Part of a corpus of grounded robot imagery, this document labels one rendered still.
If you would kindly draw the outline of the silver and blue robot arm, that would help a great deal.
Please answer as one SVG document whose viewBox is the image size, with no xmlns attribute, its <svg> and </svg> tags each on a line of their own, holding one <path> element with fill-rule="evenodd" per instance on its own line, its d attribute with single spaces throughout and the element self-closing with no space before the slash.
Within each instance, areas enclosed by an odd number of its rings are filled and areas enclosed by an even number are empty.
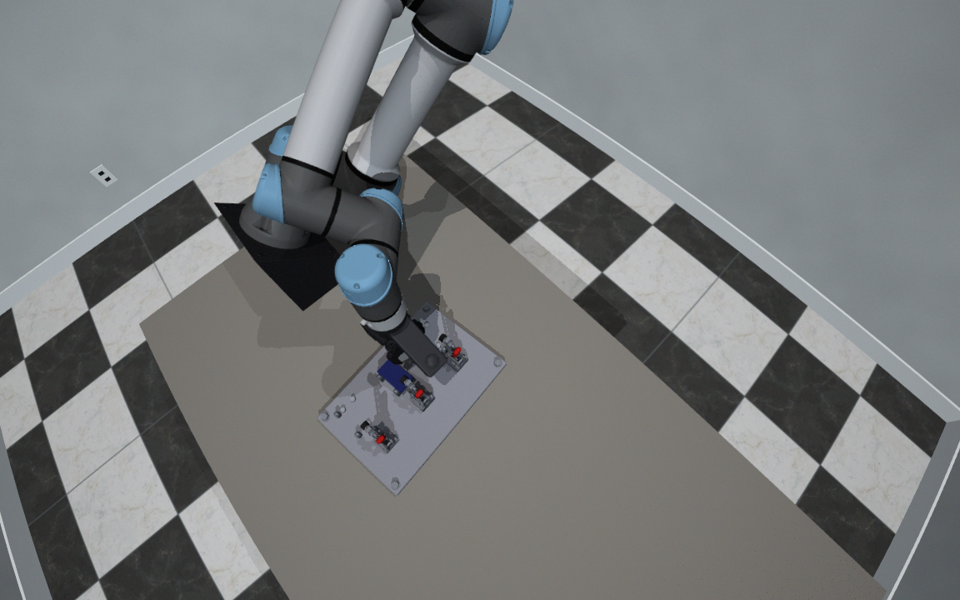
<svg viewBox="0 0 960 600">
<path fill-rule="evenodd" d="M 279 128 L 272 140 L 240 227 L 277 249 L 301 248 L 310 233 L 349 244 L 337 259 L 335 278 L 363 326 L 395 329 L 407 311 L 397 284 L 403 231 L 398 161 L 457 65 L 497 46 L 512 5 L 513 0 L 340 0 L 296 121 Z M 361 142 L 344 152 L 390 22 L 404 8 L 417 13 L 414 39 Z"/>
</svg>

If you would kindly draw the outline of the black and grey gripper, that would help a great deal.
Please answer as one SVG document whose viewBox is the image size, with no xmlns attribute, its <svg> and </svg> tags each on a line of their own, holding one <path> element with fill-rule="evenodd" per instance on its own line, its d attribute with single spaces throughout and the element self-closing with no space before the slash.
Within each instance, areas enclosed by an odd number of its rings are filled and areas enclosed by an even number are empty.
<svg viewBox="0 0 960 600">
<path fill-rule="evenodd" d="M 390 339 L 388 335 L 378 335 L 378 334 L 390 334 L 401 329 L 403 327 L 403 324 L 405 323 L 405 320 L 407 320 L 407 316 L 410 318 L 410 314 L 408 314 L 408 311 L 405 312 L 405 318 L 402 320 L 402 322 L 398 324 L 397 327 L 395 327 L 395 329 L 390 329 L 388 331 L 378 332 L 376 330 L 370 329 L 370 327 L 367 326 L 367 324 L 365 324 L 365 326 L 362 325 L 363 330 L 365 330 L 368 333 L 369 337 L 376 339 L 378 344 L 381 344 L 382 346 L 385 345 L 386 350 L 388 350 L 388 353 L 387 353 L 388 360 L 396 365 L 408 363 L 408 362 L 411 362 L 412 360 L 410 357 L 407 356 L 407 354 L 405 354 L 405 352 L 400 347 L 398 347 L 397 344 L 395 344 L 395 342 L 392 339 Z M 415 324 L 417 324 L 417 327 L 419 327 L 419 329 L 422 329 L 422 332 L 424 333 L 423 324 L 421 322 L 417 322 L 416 319 L 412 321 Z M 378 334 L 376 334 L 376 332 L 378 332 Z"/>
</svg>

